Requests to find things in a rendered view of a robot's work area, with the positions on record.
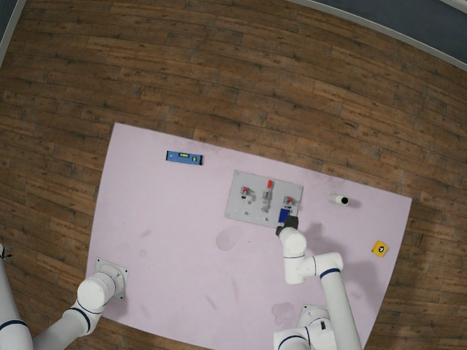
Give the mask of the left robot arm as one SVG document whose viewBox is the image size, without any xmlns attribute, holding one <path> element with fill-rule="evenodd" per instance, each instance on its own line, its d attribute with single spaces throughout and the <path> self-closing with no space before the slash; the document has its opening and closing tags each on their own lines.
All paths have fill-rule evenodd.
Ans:
<svg viewBox="0 0 467 350">
<path fill-rule="evenodd" d="M 100 265 L 81 283 L 75 304 L 63 313 L 63 318 L 32 340 L 12 295 L 2 259 L 3 249 L 0 243 L 0 350 L 64 350 L 77 337 L 94 331 L 109 299 L 120 294 L 126 284 L 119 268 Z"/>
</svg>

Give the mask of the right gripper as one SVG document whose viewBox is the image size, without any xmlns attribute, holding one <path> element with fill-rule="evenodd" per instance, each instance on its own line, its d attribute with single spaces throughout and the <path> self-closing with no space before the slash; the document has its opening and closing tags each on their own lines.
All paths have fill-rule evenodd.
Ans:
<svg viewBox="0 0 467 350">
<path fill-rule="evenodd" d="M 279 238 L 279 242 L 280 242 L 280 237 L 282 235 L 282 233 L 287 230 L 287 229 L 298 229 L 298 217 L 293 217 L 293 216 L 287 216 L 287 218 L 285 219 L 285 223 L 282 222 L 281 224 L 281 227 L 278 226 L 277 229 L 276 229 L 276 233 L 275 235 L 278 236 Z"/>
</svg>

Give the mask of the toggle clamp with red handle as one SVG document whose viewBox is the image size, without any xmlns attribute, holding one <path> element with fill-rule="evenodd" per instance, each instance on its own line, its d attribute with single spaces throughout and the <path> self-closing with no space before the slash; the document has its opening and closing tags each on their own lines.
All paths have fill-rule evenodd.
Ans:
<svg viewBox="0 0 467 350">
<path fill-rule="evenodd" d="M 242 194 L 242 193 L 243 193 L 243 196 L 242 196 L 242 198 L 246 198 L 245 196 L 248 194 L 248 190 L 249 190 L 249 188 L 248 188 L 248 187 L 243 187 L 243 186 L 242 186 L 242 188 L 241 188 L 241 192 L 240 192 L 240 194 Z"/>
</svg>

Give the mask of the blue spirit level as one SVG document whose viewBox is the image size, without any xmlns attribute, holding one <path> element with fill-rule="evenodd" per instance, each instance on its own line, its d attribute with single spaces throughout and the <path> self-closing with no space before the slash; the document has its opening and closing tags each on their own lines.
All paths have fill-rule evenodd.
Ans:
<svg viewBox="0 0 467 350">
<path fill-rule="evenodd" d="M 167 161 L 173 161 L 173 162 L 178 162 L 178 163 L 189 163 L 189 164 L 200 165 L 200 166 L 202 163 L 202 157 L 203 155 L 190 154 L 190 153 L 184 153 L 184 152 L 174 152 L 174 151 L 168 151 L 168 150 L 166 153 Z"/>
</svg>

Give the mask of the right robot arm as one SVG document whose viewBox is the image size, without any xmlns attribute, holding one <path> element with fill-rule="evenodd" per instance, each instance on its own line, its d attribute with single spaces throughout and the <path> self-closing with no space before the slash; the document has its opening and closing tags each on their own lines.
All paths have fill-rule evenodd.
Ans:
<svg viewBox="0 0 467 350">
<path fill-rule="evenodd" d="M 300 327 L 275 331 L 274 350 L 362 350 L 341 277 L 341 255 L 335 252 L 305 257 L 306 239 L 295 229 L 285 230 L 280 242 L 285 282 L 303 284 L 306 278 L 319 276 L 328 310 L 309 309 L 301 317 Z"/>
</svg>

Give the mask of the white bottle with black cap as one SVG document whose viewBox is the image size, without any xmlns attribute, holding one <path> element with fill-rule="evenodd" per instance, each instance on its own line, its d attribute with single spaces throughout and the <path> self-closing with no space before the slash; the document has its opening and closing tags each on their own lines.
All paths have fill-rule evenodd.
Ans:
<svg viewBox="0 0 467 350">
<path fill-rule="evenodd" d="M 346 206 L 349 203 L 349 198 L 344 195 L 330 194 L 328 196 L 328 201 Z"/>
</svg>

